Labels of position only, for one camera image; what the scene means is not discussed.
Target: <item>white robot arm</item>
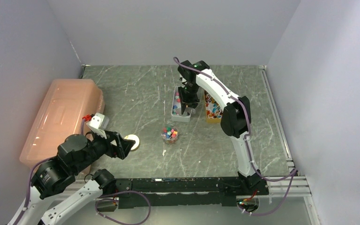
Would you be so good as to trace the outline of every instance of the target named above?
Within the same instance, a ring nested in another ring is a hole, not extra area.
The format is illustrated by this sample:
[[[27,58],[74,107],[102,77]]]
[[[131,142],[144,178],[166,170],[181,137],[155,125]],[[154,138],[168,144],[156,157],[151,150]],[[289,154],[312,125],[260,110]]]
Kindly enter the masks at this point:
[[[202,72],[210,75],[212,78],[209,79],[205,75],[198,74],[196,76],[196,84],[205,89],[217,101],[220,108],[224,109],[228,104],[233,104],[235,102],[234,99],[229,97],[229,94],[234,98],[239,98],[237,94],[230,91],[219,79],[217,79],[211,69],[204,69]],[[254,163],[255,161],[253,153],[252,158],[249,158],[247,151],[245,151],[245,138],[246,141],[249,142],[248,133],[249,131],[245,131],[241,133],[239,137],[230,136],[231,142],[234,145],[235,153],[237,154],[238,170],[245,177],[251,176],[255,173],[250,165],[250,162]]]
[[[254,161],[253,153],[246,151],[245,143],[250,146],[250,102],[247,97],[239,97],[229,90],[213,73],[209,65],[204,61],[191,64],[188,60],[182,63],[175,57],[174,61],[179,65],[183,86],[179,87],[182,113],[187,107],[195,108],[199,103],[197,91],[199,87],[205,89],[223,109],[221,128],[230,137],[234,145],[238,159],[239,174],[244,178],[255,177],[255,181],[249,183],[252,186],[259,181],[259,177],[252,168],[258,167]]]
[[[135,141],[123,139],[117,132],[104,131],[106,124],[104,116],[98,113],[88,123],[93,141],[83,135],[71,135],[58,146],[56,156],[38,163],[40,166],[29,181],[27,196],[8,225],[60,225],[88,202],[102,194],[115,193],[114,176],[106,169],[98,170],[85,186],[48,210],[59,194],[75,181],[75,175],[102,155],[120,159],[128,156]]]

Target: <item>clear plastic cup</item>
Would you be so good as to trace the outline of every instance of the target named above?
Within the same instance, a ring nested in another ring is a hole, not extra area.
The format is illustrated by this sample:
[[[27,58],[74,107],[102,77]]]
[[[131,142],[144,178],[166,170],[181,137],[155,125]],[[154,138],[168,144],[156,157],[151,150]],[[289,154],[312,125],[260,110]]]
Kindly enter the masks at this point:
[[[173,144],[179,137],[179,130],[173,124],[166,124],[161,130],[161,136],[165,143]]]

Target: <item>white wall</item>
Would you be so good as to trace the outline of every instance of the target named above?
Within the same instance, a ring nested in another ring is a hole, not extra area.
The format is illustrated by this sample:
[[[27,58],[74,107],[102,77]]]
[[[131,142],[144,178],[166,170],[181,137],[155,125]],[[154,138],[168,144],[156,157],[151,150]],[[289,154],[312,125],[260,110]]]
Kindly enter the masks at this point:
[[[302,0],[268,75],[322,224],[360,224],[360,0]]]
[[[82,63],[266,65],[300,0],[48,0]]]
[[[51,81],[80,72],[45,0],[0,0],[0,224],[25,197],[29,168],[19,156]]]

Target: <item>grey marble surface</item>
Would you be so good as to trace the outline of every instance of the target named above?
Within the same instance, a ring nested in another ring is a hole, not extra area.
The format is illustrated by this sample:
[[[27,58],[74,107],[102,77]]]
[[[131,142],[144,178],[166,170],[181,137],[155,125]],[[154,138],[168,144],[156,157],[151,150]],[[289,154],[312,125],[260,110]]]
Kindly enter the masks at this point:
[[[246,95],[252,111],[252,150],[264,175],[288,174],[280,135],[267,90],[257,66],[212,66],[215,75],[233,92]],[[91,168],[106,168],[117,178],[236,176],[238,163],[233,145],[219,124],[205,121],[200,104],[189,123],[171,120],[175,86],[180,85],[176,66],[91,66],[84,79],[103,91],[107,130],[124,137],[136,134],[138,150],[125,160],[101,157]],[[179,129],[175,144],[165,144],[162,127]]]

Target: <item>orange plastic container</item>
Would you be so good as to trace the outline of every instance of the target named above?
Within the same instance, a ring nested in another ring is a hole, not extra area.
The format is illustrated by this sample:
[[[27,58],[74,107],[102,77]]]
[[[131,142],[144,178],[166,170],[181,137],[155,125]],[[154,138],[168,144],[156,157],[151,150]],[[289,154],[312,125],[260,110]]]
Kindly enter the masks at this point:
[[[56,79],[52,82],[34,120],[20,155],[30,168],[37,162],[57,154],[57,147],[78,134],[82,117],[103,113],[102,91],[89,79]],[[84,133],[89,128],[84,126]]]

